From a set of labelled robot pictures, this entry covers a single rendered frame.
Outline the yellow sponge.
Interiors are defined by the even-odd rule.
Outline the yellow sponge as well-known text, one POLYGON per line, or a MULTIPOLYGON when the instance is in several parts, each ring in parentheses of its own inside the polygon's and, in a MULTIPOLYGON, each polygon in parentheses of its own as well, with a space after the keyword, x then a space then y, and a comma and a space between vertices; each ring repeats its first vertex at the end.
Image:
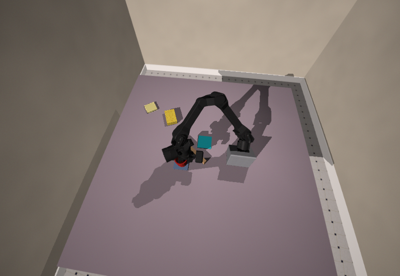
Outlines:
POLYGON ((174 109, 166 110, 165 117, 166 117, 167 125, 177 124, 177 118, 176 118, 174 109))

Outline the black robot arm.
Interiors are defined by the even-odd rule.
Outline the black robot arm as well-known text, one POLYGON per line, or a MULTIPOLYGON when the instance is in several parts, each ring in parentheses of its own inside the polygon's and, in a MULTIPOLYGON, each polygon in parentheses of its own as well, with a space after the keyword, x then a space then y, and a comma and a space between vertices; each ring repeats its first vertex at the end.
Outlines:
POLYGON ((190 153, 191 146, 194 145, 191 139, 187 139, 190 129, 203 108, 214 105, 224 113, 234 126, 233 132, 239 138, 237 142, 238 151, 249 152, 250 143, 254 141, 251 131, 240 122, 229 107, 225 94, 214 91, 211 94, 197 98, 184 121, 172 132, 172 145, 162 149, 166 162, 178 158, 179 153, 184 156, 190 153))

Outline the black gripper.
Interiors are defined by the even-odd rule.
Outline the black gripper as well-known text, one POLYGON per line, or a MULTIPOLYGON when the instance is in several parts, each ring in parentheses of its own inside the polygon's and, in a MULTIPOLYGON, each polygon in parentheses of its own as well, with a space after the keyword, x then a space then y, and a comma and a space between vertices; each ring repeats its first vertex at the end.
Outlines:
POLYGON ((202 163, 203 162, 203 151, 196 151, 196 155, 194 155, 193 151, 190 151, 190 153, 188 155, 181 155, 179 153, 178 155, 178 161, 185 161, 187 160, 187 162, 193 162, 193 159, 195 159, 196 163, 202 163))

